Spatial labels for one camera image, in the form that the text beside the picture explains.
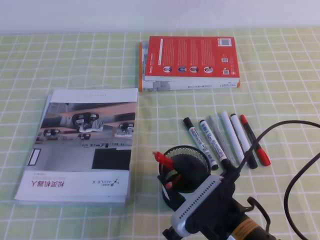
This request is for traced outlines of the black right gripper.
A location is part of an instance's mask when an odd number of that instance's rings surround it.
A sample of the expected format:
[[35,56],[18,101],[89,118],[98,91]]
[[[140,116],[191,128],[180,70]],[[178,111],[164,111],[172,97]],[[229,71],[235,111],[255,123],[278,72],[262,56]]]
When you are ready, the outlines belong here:
[[167,240],[181,240],[201,232],[208,240],[226,240],[229,236],[239,240],[234,231],[249,217],[244,207],[230,192],[178,192],[163,194],[166,204],[174,210],[171,226],[162,234]]

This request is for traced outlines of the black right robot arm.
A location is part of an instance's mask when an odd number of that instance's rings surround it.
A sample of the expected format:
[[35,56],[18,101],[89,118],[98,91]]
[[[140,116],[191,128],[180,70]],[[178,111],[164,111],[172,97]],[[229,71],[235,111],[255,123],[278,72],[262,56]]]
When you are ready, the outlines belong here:
[[[263,207],[252,197],[247,199],[250,207],[244,207],[235,199],[218,200],[217,209],[210,209],[205,200],[194,212],[188,208],[177,220],[171,221],[171,227],[163,231],[167,240],[181,240],[191,234],[201,232],[208,240],[275,240],[269,233],[271,220]],[[266,220],[263,229],[246,215],[257,208]]]

